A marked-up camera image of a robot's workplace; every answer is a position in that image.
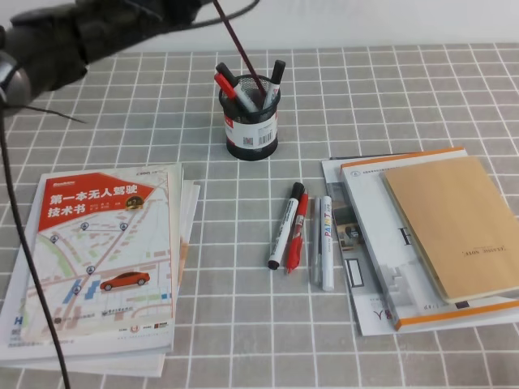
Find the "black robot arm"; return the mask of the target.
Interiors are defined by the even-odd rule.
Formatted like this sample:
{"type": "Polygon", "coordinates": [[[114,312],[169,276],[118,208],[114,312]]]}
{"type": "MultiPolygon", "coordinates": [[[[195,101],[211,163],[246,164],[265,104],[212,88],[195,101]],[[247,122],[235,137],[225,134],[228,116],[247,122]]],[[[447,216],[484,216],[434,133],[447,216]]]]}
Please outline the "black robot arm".
{"type": "Polygon", "coordinates": [[[82,79],[93,62],[190,27],[202,1],[74,1],[25,11],[1,30],[1,97],[20,109],[82,79]]]}

